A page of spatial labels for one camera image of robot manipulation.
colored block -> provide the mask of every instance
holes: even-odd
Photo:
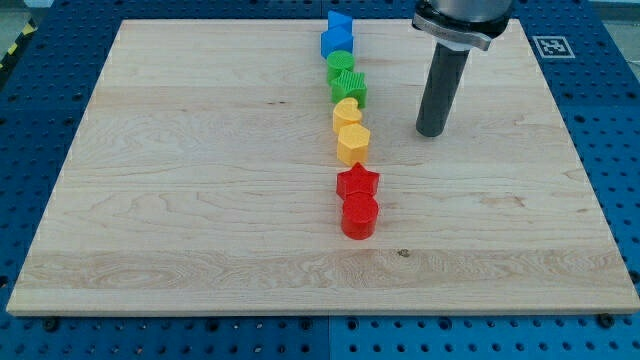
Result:
[[[329,54],[327,57],[327,84],[331,85],[331,81],[342,74],[342,71],[353,71],[356,65],[356,59],[348,51],[337,50]]]
[[[358,100],[344,98],[333,108],[333,132],[340,133],[343,126],[362,122],[362,112],[358,110]]]
[[[371,132],[360,124],[343,126],[338,134],[338,159],[347,166],[366,163]]]
[[[331,101],[334,104],[347,97],[358,100],[360,109],[366,106],[367,85],[364,83],[364,73],[344,70],[338,78],[331,82]]]
[[[328,20],[329,20],[329,29],[340,27],[348,31],[350,34],[352,33],[353,18],[351,16],[341,14],[337,11],[329,10]]]
[[[336,50],[353,52],[353,35],[341,27],[335,27],[320,36],[320,53],[323,58]]]
[[[342,204],[342,231],[354,240],[364,240],[376,230],[380,207],[373,196],[356,193]]]
[[[336,193],[342,200],[357,193],[374,196],[378,192],[380,174],[368,171],[360,163],[338,174]]]

blue cube block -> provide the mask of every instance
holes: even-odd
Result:
[[[337,11],[330,10],[329,29],[333,29],[334,27],[341,27],[351,34],[353,28],[353,18],[351,16],[341,14]]]
[[[336,50],[353,52],[353,35],[341,27],[335,27],[322,33],[320,53],[323,58]]]

blue perforated table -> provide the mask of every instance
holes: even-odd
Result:
[[[16,319],[4,312],[122,19],[323,18],[330,9],[358,18],[407,18],[413,14],[413,4],[405,0],[56,1],[0,93],[0,359],[640,357],[637,314]],[[514,16],[523,24],[637,284],[640,85],[586,2],[519,0]]]

wood grain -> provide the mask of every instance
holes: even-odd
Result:
[[[340,231],[326,21],[123,22],[14,315],[573,314],[640,308],[517,21],[437,139],[433,39],[356,21],[377,231]]]

red star block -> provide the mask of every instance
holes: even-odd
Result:
[[[356,193],[374,196],[378,191],[378,179],[380,174],[368,171],[360,163],[356,163],[351,170],[338,174],[336,193],[342,200]]]
[[[365,193],[349,195],[342,204],[342,231],[354,240],[364,240],[373,235],[378,218],[378,203]]]

